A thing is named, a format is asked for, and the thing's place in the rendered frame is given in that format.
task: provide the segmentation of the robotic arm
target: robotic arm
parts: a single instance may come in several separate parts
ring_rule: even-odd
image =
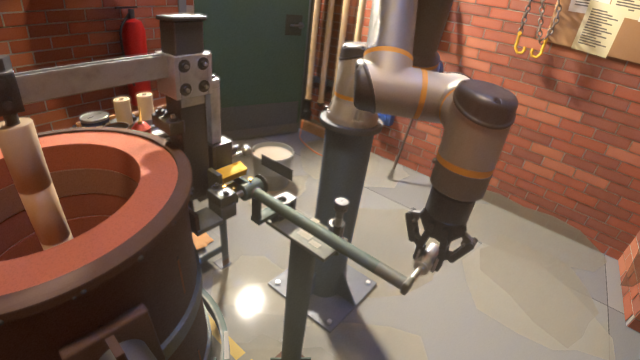
[[[443,124],[427,204],[406,215],[416,261],[427,255],[429,238],[440,243],[436,271],[475,246],[466,224],[487,190],[518,107],[502,87],[431,71],[451,2],[374,0],[368,42],[346,43],[341,50],[326,114],[338,125],[359,129],[375,126],[375,113]],[[451,251],[450,243],[459,238],[461,246]]]

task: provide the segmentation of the large barrel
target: large barrel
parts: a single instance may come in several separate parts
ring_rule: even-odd
[[[184,153],[115,129],[40,143],[74,239],[42,251],[0,153],[0,358],[98,360],[115,339],[204,359]]]

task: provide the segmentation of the bulletin board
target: bulletin board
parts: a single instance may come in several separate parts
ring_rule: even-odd
[[[640,0],[559,2],[562,12],[549,37],[552,43],[640,64]]]

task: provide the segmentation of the cable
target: cable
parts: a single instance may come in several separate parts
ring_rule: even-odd
[[[313,153],[318,155],[318,156],[322,156],[322,154],[320,154],[319,152],[313,150],[313,148],[311,148],[311,146],[309,146],[306,142],[304,142],[304,140],[302,140],[302,129],[298,130],[298,137],[300,138],[300,141],[304,144],[304,146],[307,147],[307,149],[313,151]]]
[[[398,166],[398,161],[400,161],[400,155],[402,155],[402,150],[404,149],[404,143],[407,141],[407,137],[409,136],[409,130],[411,130],[414,120],[415,119],[411,119],[411,121],[409,122],[409,128],[407,129],[406,134],[404,134],[404,139],[402,139],[402,142],[400,143],[400,151],[398,151],[398,155],[396,155],[396,160],[393,162],[393,167],[391,168],[391,172],[389,172],[389,176],[387,176],[387,179],[391,181],[400,181],[400,180],[394,179],[393,175],[396,171],[396,166]]]

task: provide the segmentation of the chain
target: chain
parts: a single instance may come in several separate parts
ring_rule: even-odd
[[[529,15],[529,11],[531,11],[531,2],[533,0],[529,0],[527,7],[524,9],[524,14],[522,15],[522,22],[520,23],[520,28],[518,31],[522,31],[524,29],[524,25],[527,23],[527,15]]]
[[[556,6],[555,12],[553,14],[553,20],[551,21],[551,25],[547,30],[547,35],[542,36],[542,23],[544,22],[544,0],[540,0],[540,18],[538,19],[538,32],[536,33],[536,37],[538,38],[538,42],[542,45],[543,42],[547,40],[547,38],[553,35],[553,30],[555,29],[558,22],[560,22],[560,12],[562,11],[562,5],[558,2]]]

